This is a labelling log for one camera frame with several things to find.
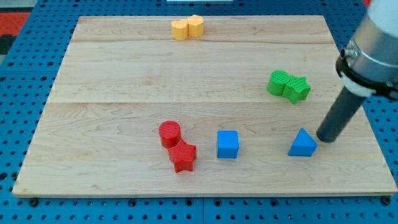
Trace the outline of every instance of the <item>yellow block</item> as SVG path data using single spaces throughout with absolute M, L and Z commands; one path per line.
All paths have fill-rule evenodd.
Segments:
M 203 34 L 203 17 L 193 15 L 188 18 L 188 35 L 191 37 L 199 37 Z
M 174 39 L 185 40 L 188 37 L 188 21 L 172 21 L 172 35 Z

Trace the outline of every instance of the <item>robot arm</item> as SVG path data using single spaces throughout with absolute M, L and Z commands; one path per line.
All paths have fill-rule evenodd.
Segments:
M 373 0 L 361 25 L 341 51 L 336 70 L 344 88 L 317 136 L 333 142 L 369 96 L 398 100 L 398 2 Z

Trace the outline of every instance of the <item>green block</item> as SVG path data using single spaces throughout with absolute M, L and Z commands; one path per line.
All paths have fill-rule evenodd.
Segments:
M 311 86 L 307 83 L 307 78 L 298 78 L 292 75 L 290 76 L 290 81 L 285 86 L 282 96 L 289 99 L 293 104 L 296 104 L 298 100 L 305 100 L 310 90 Z
M 267 90 L 270 94 L 275 96 L 280 96 L 290 80 L 290 75 L 282 70 L 276 70 L 271 73 L 269 77 L 269 82 Z

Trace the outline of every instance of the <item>blue triangular prism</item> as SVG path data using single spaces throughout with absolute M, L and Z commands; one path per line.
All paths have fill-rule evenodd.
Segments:
M 317 149 L 318 144 L 303 128 L 300 129 L 290 151 L 289 156 L 312 156 Z

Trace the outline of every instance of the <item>wood grain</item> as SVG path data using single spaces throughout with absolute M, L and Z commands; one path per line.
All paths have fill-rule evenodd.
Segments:
M 204 17 L 180 42 L 182 17 L 81 17 L 14 186 L 18 197 L 266 197 L 398 191 L 360 109 L 310 158 L 312 136 L 342 85 L 322 16 Z M 266 91 L 283 69 L 306 76 L 307 100 Z M 172 119 L 197 145 L 194 172 L 174 173 L 157 128 Z M 216 132 L 239 132 L 238 159 L 216 158 Z

